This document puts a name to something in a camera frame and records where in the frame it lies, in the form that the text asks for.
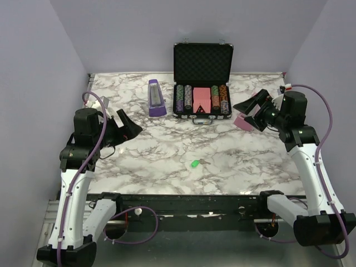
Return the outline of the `green key tag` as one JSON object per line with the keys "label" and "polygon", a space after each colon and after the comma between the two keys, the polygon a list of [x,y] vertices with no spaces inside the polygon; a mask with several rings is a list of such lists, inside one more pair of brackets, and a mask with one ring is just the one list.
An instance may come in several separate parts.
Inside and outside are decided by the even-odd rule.
{"label": "green key tag", "polygon": [[191,163],[191,167],[192,167],[192,168],[196,168],[199,164],[200,164],[200,161],[199,161],[199,160],[194,160],[194,161]]}

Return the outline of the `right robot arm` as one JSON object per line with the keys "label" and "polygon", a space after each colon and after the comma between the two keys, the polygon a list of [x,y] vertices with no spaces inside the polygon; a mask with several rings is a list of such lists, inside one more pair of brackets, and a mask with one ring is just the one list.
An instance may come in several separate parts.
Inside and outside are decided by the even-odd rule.
{"label": "right robot arm", "polygon": [[250,99],[235,104],[244,120],[259,131],[277,129],[280,140],[294,161],[307,200],[307,209],[293,203],[280,191],[260,193],[256,212],[263,218],[280,216],[294,231],[302,246],[340,244],[355,228],[355,214],[347,213],[337,198],[322,162],[316,130],[305,124],[308,100],[305,94],[287,90],[271,97],[262,89]]}

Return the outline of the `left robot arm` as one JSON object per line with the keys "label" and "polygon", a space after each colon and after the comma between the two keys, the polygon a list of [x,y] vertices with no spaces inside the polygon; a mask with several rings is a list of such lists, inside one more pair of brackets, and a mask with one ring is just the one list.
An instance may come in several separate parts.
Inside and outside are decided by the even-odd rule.
{"label": "left robot arm", "polygon": [[48,266],[92,266],[97,240],[109,219],[123,214],[120,194],[103,193],[88,218],[84,217],[89,185],[96,162],[106,147],[116,147],[142,132],[123,110],[112,116],[95,108],[82,108],[73,118],[74,132],[60,153],[61,194],[48,244],[37,250],[37,260]]}

